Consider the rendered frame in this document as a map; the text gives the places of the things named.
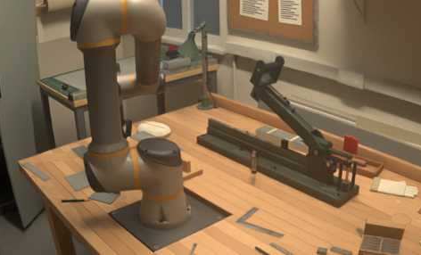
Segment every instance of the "blue window pane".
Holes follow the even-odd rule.
[[[182,29],[181,0],[161,0],[161,7],[167,16],[167,27],[172,29]]]
[[[194,1],[194,28],[202,21],[206,21],[208,34],[220,35],[220,5],[219,0],[192,0]]]

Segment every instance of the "red object on desk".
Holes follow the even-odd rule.
[[[352,154],[357,154],[358,149],[359,149],[359,139],[348,136],[348,135],[344,135],[343,150]]]

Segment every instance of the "metal cabinet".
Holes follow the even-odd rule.
[[[43,209],[18,160],[36,154],[33,107],[39,105],[37,41],[32,0],[0,0],[0,136],[23,226]]]

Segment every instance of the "metal desk leg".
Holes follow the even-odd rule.
[[[54,237],[56,252],[58,252],[58,255],[77,255],[70,230],[62,223],[46,202],[44,202],[44,205],[48,223],[52,230],[52,236]]]
[[[157,112],[159,115],[167,112],[167,107],[165,104],[165,93],[157,94]]]
[[[77,128],[77,138],[79,140],[87,138],[87,125],[85,124],[85,109],[85,106],[81,106],[74,110],[75,126]]]
[[[217,71],[210,71],[208,72],[208,83],[209,83],[209,91],[212,93],[217,93]]]
[[[54,127],[52,125],[50,103],[48,102],[48,95],[42,92],[42,88],[40,88],[40,93],[41,93],[42,112],[44,113],[44,123],[45,123],[45,131],[47,133],[48,146],[50,149],[54,149],[56,148],[56,144],[54,143]]]

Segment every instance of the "gray robot arm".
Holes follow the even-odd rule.
[[[89,184],[96,192],[142,189],[140,219],[157,229],[181,226],[191,217],[178,163],[180,150],[163,139],[129,148],[121,134],[120,97],[156,94],[161,89],[165,28],[165,14],[155,0],[76,0],[70,23],[70,38],[77,41],[85,62],[92,136],[85,154]],[[115,49],[127,34],[136,40],[136,75],[120,77],[118,88]],[[167,158],[174,163],[162,160]]]

